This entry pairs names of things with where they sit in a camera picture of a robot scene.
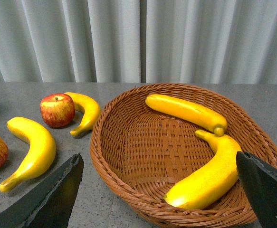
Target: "banana tip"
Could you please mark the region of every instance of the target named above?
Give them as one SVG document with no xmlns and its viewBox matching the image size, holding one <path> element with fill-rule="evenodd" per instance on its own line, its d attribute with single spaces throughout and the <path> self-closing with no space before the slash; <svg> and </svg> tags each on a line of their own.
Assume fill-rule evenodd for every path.
<svg viewBox="0 0 277 228">
<path fill-rule="evenodd" d="M 217 136 L 223 136 L 225 134 L 225 130 L 222 126 L 217 126 L 216 128 L 214 128 L 214 133 Z"/>
</svg>

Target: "wicker basket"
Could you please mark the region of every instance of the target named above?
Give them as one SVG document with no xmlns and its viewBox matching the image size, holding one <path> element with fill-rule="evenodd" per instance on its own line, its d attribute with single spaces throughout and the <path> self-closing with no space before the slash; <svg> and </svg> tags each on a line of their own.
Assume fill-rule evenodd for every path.
<svg viewBox="0 0 277 228">
<path fill-rule="evenodd" d="M 141 217 L 160 227 L 222 228 L 245 224 L 256 216 L 239 181 L 204 210 L 185 210 L 161 203 L 165 193 L 214 155 L 194 132 L 199 126 L 150 109 L 149 94 L 160 93 L 193 101 L 228 121 L 226 134 L 243 151 L 277 168 L 277 147 L 236 103 L 188 84 L 151 84 L 120 94 L 103 109 L 93 128 L 90 155 L 110 189 Z"/>
</svg>

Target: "banana stem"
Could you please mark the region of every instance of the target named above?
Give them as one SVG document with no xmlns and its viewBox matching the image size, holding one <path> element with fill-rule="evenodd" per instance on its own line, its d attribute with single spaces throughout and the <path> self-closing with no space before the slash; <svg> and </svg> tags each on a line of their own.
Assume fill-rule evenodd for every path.
<svg viewBox="0 0 277 228">
<path fill-rule="evenodd" d="M 3 193 L 11 191 L 23 181 L 24 180 L 17 173 L 13 173 L 10 177 L 1 182 L 0 191 Z"/>
</svg>

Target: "speckled table surface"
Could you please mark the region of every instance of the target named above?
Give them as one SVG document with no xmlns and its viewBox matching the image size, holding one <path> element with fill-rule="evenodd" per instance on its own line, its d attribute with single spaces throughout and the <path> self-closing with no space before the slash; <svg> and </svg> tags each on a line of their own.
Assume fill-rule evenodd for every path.
<svg viewBox="0 0 277 228">
<path fill-rule="evenodd" d="M 0 137 L 3 138 L 10 151 L 7 162 L 0 169 L 0 183 L 17 169 L 29 148 L 28 144 L 8 131 L 6 122 L 10 118 L 24 116 L 41 123 L 51 131 L 57 142 L 57 157 L 53 167 L 41 177 L 28 180 L 9 193 L 0 192 L 0 212 L 25 195 L 73 154 L 81 153 L 85 168 L 68 227 L 156 228 L 156 225 L 139 217 L 127 203 L 112 193 L 99 177 L 89 156 L 91 133 L 74 139 L 69 131 L 77 124 L 76 122 L 62 129 L 51 129 L 42 121 L 39 109 L 43 97 L 66 91 L 91 96 L 103 108 L 122 92 L 142 85 L 135 83 L 0 82 Z M 220 93 L 239 104 L 277 146 L 277 85 L 196 85 Z M 237 228 L 260 227 L 259 222 L 255 221 Z"/>
</svg>

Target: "toy banana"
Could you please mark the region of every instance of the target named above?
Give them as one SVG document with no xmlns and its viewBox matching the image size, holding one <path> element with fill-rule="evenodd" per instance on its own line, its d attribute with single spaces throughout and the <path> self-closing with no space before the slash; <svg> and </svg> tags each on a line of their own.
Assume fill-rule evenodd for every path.
<svg viewBox="0 0 277 228">
<path fill-rule="evenodd" d="M 66 92 L 65 94 L 73 99 L 75 109 L 83 113 L 81 123 L 78 127 L 71 130 L 71 135 L 78 136 L 84 131 L 92 130 L 101 112 L 99 104 L 87 95 L 72 92 Z"/>
<path fill-rule="evenodd" d="M 161 94 L 148 95 L 145 102 L 156 111 L 197 124 L 218 136 L 227 129 L 227 120 L 222 115 L 194 102 Z"/>
<path fill-rule="evenodd" d="M 204 209 L 223 196 L 237 181 L 236 155 L 240 145 L 228 135 L 217 136 L 204 130 L 195 135 L 208 142 L 214 157 L 203 167 L 177 182 L 163 201 L 185 209 Z"/>
<path fill-rule="evenodd" d="M 23 181 L 43 174 L 56 155 L 55 140 L 41 124 L 24 117 L 14 117 L 7 121 L 7 128 L 30 147 L 18 169 L 0 184 L 1 192 L 8 192 Z"/>
</svg>

